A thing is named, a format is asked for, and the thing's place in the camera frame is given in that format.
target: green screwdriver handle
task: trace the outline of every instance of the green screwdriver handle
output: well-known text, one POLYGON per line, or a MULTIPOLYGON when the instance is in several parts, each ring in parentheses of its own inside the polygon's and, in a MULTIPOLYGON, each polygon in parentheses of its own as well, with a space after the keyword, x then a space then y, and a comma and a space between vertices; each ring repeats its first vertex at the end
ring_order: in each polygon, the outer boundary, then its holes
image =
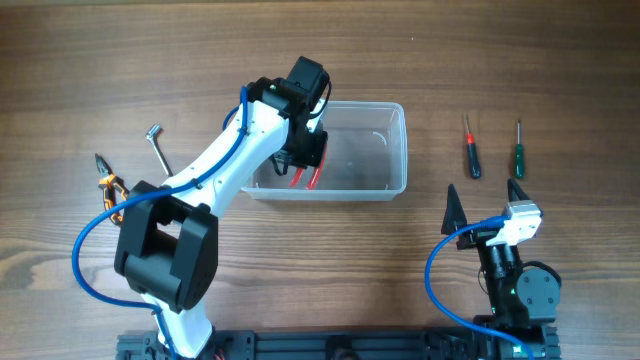
POLYGON ((524 147, 522 147, 522 144, 516 144, 516 159, 513 165, 513 173, 518 179, 524 177, 524 147))

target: metal tool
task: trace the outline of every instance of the metal tool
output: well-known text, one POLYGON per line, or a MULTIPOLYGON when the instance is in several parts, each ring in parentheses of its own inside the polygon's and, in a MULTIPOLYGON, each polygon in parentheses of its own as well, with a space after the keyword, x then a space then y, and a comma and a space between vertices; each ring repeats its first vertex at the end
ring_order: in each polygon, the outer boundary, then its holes
POLYGON ((160 125, 154 124, 151 127, 151 129, 147 131, 147 140, 149 140, 149 142, 151 143, 151 146, 153 146, 153 150, 155 150, 156 154, 158 154, 158 159, 160 159, 160 163, 164 168, 164 172, 167 173, 168 177, 172 177, 173 173, 169 168, 169 164, 167 164, 167 160, 164 158, 164 155, 162 155, 162 151, 160 151, 160 147, 158 146, 158 135, 161 132, 162 132, 162 128, 160 127, 160 125))
POLYGON ((472 179, 479 179, 482 176, 482 169, 480 168, 480 161, 478 161, 476 142, 473 139, 473 135, 471 135, 471 128, 469 127, 469 115, 464 114, 464 119, 467 123, 467 157, 469 158, 469 174, 472 179))
MULTIPOLYGON (((111 167, 107 164, 107 161, 100 155, 96 154, 96 166, 98 172, 102 178, 98 183, 98 187, 102 189, 102 202, 104 203, 104 210, 108 211, 116 205, 116 191, 120 193, 120 196, 124 200, 129 197, 129 190, 124 186, 124 180, 117 177, 111 167)), ((119 212, 111 215, 109 218, 114 225, 120 226, 122 224, 122 215, 119 212)))
POLYGON ((516 144, 516 158, 513 162, 513 176, 518 179, 524 177, 524 147, 522 146, 521 134, 522 129, 520 119, 518 119, 518 143, 516 144))

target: wood grain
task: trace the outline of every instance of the wood grain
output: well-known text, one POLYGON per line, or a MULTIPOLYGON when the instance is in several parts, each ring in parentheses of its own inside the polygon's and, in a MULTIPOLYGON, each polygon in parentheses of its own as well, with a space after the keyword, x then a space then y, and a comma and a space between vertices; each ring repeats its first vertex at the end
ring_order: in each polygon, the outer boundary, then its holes
MULTIPOLYGON (((240 193, 220 225, 207 293, 219 329, 450 324, 422 272, 442 238, 446 187, 468 217, 506 201, 523 119, 525 190, 545 210, 522 246, 563 276, 564 358, 640 352, 640 6, 632 1, 354 1, 0 10, 0 357, 112 359, 116 336, 154 328, 145 311, 93 300, 70 252, 101 211, 94 152, 128 183, 163 181, 153 123, 174 170, 220 132, 241 85, 305 55, 332 99, 405 110, 409 185, 389 203, 273 203, 240 193), (469 112, 484 177, 466 176, 469 112)), ((82 252, 90 282, 135 299, 112 268, 117 229, 82 252)), ((435 291, 488 312, 477 255, 446 247, 435 291)))

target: white rectangular bin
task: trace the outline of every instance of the white rectangular bin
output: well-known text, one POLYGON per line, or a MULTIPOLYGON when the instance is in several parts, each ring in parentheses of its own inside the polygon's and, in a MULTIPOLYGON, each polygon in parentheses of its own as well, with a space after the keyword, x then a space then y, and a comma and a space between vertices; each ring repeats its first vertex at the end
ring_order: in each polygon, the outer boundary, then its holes
POLYGON ((407 186, 407 130, 396 103, 330 101, 323 114, 329 134, 324 169, 306 190, 308 168, 289 188, 295 167, 278 176, 265 161, 242 188, 259 200, 389 201, 407 186))

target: pliers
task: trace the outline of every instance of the pliers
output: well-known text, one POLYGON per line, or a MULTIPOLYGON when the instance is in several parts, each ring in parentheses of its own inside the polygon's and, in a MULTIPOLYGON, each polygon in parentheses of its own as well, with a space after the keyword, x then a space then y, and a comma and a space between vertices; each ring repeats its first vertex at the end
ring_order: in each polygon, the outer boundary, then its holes
MULTIPOLYGON (((98 183, 98 187, 102 189, 102 201, 104 202, 104 209, 107 211, 116 205, 116 191, 120 193, 120 196, 122 196, 124 200, 127 200, 129 190, 124 186, 124 180, 117 177, 113 171, 111 171, 109 164, 98 154, 96 154, 96 165, 102 177, 98 183)), ((116 226, 122 224, 122 215, 120 215, 119 212, 111 215, 109 219, 116 226)))

